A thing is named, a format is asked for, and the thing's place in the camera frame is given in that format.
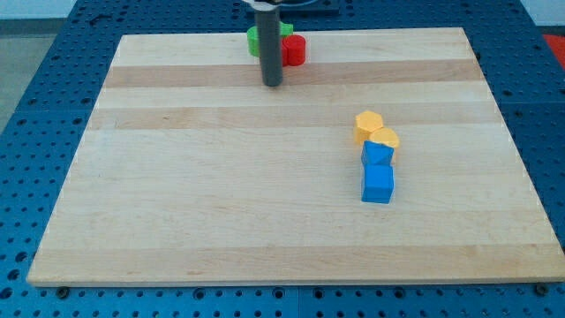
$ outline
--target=gray floor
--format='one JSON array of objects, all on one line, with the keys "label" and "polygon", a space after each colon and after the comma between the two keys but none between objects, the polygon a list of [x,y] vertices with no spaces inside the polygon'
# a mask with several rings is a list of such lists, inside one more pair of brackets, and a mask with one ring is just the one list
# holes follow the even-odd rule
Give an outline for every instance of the gray floor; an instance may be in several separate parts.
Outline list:
[{"label": "gray floor", "polygon": [[0,34],[0,132],[4,130],[55,36],[22,32]]}]

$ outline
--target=wooden board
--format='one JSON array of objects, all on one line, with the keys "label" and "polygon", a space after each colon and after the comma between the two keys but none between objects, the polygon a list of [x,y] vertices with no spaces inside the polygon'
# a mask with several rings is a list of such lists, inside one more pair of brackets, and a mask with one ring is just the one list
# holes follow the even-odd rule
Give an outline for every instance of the wooden board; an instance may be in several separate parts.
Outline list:
[{"label": "wooden board", "polygon": [[[565,257],[460,28],[303,32],[263,87],[244,34],[122,38],[28,281],[557,281]],[[402,141],[360,201],[353,120]]]}]

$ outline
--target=wood grain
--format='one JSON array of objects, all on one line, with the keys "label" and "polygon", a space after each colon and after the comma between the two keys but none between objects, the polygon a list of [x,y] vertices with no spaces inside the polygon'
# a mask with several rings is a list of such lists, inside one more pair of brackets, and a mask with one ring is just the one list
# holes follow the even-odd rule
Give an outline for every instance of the wood grain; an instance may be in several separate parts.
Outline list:
[{"label": "wood grain", "polygon": [[[260,84],[244,34],[125,36],[28,281],[565,278],[563,251],[461,29],[304,35],[308,63],[285,68],[277,88]],[[352,121],[363,110],[402,141],[389,205],[360,201]]]}]

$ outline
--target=blue cube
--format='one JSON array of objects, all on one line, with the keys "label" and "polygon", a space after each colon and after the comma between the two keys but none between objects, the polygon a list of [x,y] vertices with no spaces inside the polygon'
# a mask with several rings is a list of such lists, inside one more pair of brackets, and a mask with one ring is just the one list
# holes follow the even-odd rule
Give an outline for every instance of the blue cube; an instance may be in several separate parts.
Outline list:
[{"label": "blue cube", "polygon": [[363,165],[390,165],[394,153],[395,150],[389,146],[367,140],[363,144],[361,162]]},{"label": "blue cube", "polygon": [[387,165],[363,165],[361,201],[389,203],[395,189],[393,168]]}]

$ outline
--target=yellow hexagon block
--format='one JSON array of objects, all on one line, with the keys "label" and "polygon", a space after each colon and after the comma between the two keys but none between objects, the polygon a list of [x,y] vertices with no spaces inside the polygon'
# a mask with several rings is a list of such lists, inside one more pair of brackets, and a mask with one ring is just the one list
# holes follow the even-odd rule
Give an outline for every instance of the yellow hexagon block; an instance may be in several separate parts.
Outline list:
[{"label": "yellow hexagon block", "polygon": [[369,135],[369,140],[372,142],[380,143],[385,146],[389,146],[398,149],[400,146],[400,139],[396,132],[390,128],[384,127],[372,132]]},{"label": "yellow hexagon block", "polygon": [[366,110],[355,116],[355,141],[362,145],[365,140],[369,139],[372,132],[381,129],[383,126],[382,116],[373,111]]}]

